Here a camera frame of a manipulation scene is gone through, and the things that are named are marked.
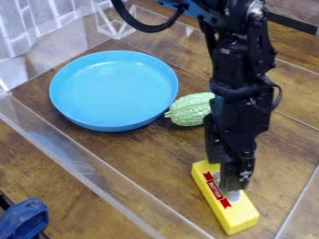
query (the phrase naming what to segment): bitter melon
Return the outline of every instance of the bitter melon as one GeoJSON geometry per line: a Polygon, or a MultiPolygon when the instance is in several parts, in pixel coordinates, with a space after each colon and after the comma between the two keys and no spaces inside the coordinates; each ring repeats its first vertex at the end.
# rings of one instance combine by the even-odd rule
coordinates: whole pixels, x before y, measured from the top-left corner
{"type": "Polygon", "coordinates": [[[169,106],[165,118],[179,126],[198,126],[211,113],[210,100],[215,98],[211,92],[194,93],[180,97],[169,106]]]}

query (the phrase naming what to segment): blue plastic plate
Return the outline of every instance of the blue plastic plate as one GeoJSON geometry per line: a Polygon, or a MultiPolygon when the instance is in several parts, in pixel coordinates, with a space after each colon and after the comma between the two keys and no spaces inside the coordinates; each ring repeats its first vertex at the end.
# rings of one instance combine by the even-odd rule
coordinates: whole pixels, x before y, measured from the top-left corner
{"type": "Polygon", "coordinates": [[[179,79],[157,58],[124,50],[84,56],[61,68],[49,98],[89,130],[120,132],[151,123],[174,103],[179,79]]]}

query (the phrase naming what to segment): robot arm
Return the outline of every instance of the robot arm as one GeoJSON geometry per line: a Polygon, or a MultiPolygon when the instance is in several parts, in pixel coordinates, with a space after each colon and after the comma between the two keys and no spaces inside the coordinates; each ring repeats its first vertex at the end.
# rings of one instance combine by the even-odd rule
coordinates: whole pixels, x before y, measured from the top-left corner
{"type": "Polygon", "coordinates": [[[246,189],[254,174],[255,138],[270,128],[271,113],[282,99],[282,89],[267,78],[275,68],[266,3],[263,0],[160,0],[176,14],[161,25],[139,22],[121,0],[111,0],[127,23],[147,33],[159,32],[184,13],[199,21],[214,62],[210,81],[216,98],[212,114],[204,118],[210,163],[220,163],[220,189],[246,189]],[[274,88],[279,89],[274,101],[274,88]]]}

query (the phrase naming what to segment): yellow toy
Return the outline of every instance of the yellow toy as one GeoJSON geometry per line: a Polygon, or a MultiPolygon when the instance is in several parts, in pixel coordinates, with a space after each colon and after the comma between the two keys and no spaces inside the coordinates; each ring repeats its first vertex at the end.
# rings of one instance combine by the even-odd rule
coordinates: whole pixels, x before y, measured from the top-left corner
{"type": "Polygon", "coordinates": [[[226,193],[218,187],[219,164],[194,163],[192,177],[228,235],[251,228],[259,213],[243,190],[226,193]]]}

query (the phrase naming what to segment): wooden surface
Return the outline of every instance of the wooden surface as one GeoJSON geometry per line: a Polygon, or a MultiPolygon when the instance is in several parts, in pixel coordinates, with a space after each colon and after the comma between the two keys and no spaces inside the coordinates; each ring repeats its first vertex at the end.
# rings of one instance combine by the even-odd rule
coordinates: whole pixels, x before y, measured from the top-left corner
{"type": "Polygon", "coordinates": [[[319,26],[319,2],[316,0],[267,0],[271,12],[319,26]]]}
{"type": "MultiPolygon", "coordinates": [[[[291,58],[295,63],[315,69],[318,51],[312,49],[319,48],[315,40],[276,24],[272,24],[272,32],[279,33],[274,44],[287,60],[291,58]],[[292,36],[299,39],[298,49],[291,46],[292,36]]],[[[163,50],[169,51],[169,44],[163,46],[160,37],[152,37],[153,45],[148,42],[147,46],[160,45],[163,50]]],[[[136,50],[123,42],[109,40],[85,54],[109,49],[136,50]]],[[[190,53],[196,51],[202,52],[202,49],[196,47],[190,53]]],[[[179,96],[207,91],[211,69],[207,58],[192,56],[188,62],[187,55],[180,54],[179,57],[184,58],[190,72],[198,73],[194,75],[175,67],[180,81],[179,96]]],[[[319,111],[311,102],[318,99],[318,77],[304,71],[298,71],[298,75],[288,64],[279,64],[272,78],[284,84],[287,99],[292,102],[280,106],[282,113],[272,114],[271,130],[258,139],[256,169],[247,194],[260,212],[260,221],[234,238],[274,238],[318,165],[319,135],[312,128],[318,127],[319,111]]],[[[77,127],[60,115],[48,100],[48,84],[57,70],[59,67],[13,90],[13,96],[200,228],[216,238],[228,238],[191,178],[192,162],[206,157],[203,128],[179,128],[165,119],[120,134],[96,133],[77,127]]],[[[15,202],[28,196],[44,200],[51,215],[47,234],[52,238],[148,238],[4,123],[0,123],[0,128],[0,189],[15,202]]]]}

